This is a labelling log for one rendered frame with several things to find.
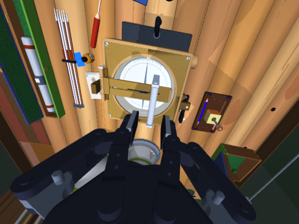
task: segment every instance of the screwdriver handle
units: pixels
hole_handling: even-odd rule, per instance
[[[92,48],[95,48],[95,46],[96,46],[99,22],[100,22],[99,14],[96,14],[96,16],[94,17],[94,20],[93,20],[92,36],[91,36],[91,42],[90,42],[90,46]]]

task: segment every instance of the bundle of metal rods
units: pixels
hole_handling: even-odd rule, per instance
[[[74,48],[70,32],[71,30],[68,14],[64,10],[60,11],[60,9],[54,9],[54,13],[62,48],[62,54],[64,57],[63,61],[65,62],[69,82],[72,88],[74,107],[84,108],[84,104],[82,102],[83,100],[81,97],[78,71],[75,65],[75,56],[72,50]]]

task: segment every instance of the yellow cube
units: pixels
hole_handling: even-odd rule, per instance
[[[216,110],[211,110],[211,109],[207,110],[207,113],[204,117],[206,123],[211,124],[211,125],[215,125],[215,122],[212,120],[213,118],[215,118],[215,120],[217,122],[219,122],[220,118],[221,118],[221,114]]]

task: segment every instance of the red pencil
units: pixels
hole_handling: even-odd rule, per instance
[[[100,22],[100,18],[99,18],[99,6],[100,5],[101,5],[101,0],[99,0],[97,14],[93,20],[92,36],[91,36],[91,42],[90,42],[90,46],[92,48],[95,48],[96,42],[97,42],[97,34],[98,34],[98,28],[99,28],[99,22]]]

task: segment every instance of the brass latch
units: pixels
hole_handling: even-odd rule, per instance
[[[109,99],[109,95],[150,100],[151,89],[152,85],[150,84],[109,79],[107,76],[107,68],[100,69],[99,80],[91,84],[91,92],[93,94],[98,94],[101,91],[102,101]],[[171,93],[171,88],[160,86],[157,101],[169,102]]]

